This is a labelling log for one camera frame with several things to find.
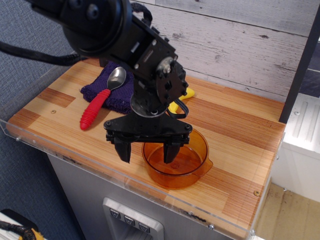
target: wooden floor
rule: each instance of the wooden floor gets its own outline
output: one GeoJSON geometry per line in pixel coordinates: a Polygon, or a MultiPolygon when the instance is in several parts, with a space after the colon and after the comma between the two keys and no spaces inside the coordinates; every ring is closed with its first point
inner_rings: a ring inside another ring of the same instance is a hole
{"type": "Polygon", "coordinates": [[[320,202],[271,184],[256,235],[264,240],[320,240],[320,202]]]}

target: metal spoon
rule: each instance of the metal spoon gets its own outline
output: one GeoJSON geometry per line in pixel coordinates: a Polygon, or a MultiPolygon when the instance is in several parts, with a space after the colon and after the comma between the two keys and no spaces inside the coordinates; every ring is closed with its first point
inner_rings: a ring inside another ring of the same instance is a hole
{"type": "Polygon", "coordinates": [[[83,115],[80,120],[80,128],[82,130],[86,130],[91,126],[91,124],[96,119],[102,105],[110,96],[111,90],[120,87],[125,82],[126,75],[126,70],[121,66],[115,68],[111,72],[106,83],[107,88],[99,92],[98,95],[90,102],[88,107],[83,112],[83,115]]]}

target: red spoon handle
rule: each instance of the red spoon handle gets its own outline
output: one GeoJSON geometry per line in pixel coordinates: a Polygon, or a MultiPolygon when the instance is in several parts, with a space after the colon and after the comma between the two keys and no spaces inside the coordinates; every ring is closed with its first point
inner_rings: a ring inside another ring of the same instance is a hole
{"type": "Polygon", "coordinates": [[[98,93],[98,95],[90,102],[89,106],[84,110],[80,119],[80,128],[86,130],[96,119],[99,110],[104,104],[105,100],[110,96],[111,91],[105,89],[98,93]]]}

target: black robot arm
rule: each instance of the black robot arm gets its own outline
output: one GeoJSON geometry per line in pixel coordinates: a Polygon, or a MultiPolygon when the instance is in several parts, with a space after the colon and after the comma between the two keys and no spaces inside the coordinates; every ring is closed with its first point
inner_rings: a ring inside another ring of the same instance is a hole
{"type": "Polygon", "coordinates": [[[145,12],[146,19],[139,20],[128,0],[27,1],[36,12],[63,26],[78,54],[106,58],[134,74],[132,113],[104,124],[106,138],[120,158],[130,162],[132,142],[157,142],[164,144],[164,162],[172,162],[189,142],[192,126],[166,111],[171,102],[187,94],[188,84],[175,49],[150,27],[151,15],[145,12]]]}

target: purple towel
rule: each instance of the purple towel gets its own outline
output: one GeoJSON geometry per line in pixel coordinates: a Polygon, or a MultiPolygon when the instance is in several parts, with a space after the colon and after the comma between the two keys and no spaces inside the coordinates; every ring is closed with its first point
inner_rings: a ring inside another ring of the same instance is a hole
{"type": "MultiPolygon", "coordinates": [[[[80,92],[83,94],[83,98],[86,101],[91,102],[98,95],[98,93],[106,89],[109,75],[117,67],[119,67],[118,64],[110,61],[93,83],[84,86],[80,90],[80,92]]],[[[109,98],[103,103],[102,107],[121,114],[128,114],[131,112],[130,99],[133,93],[134,75],[132,72],[127,71],[123,85],[111,90],[109,98]]]]}

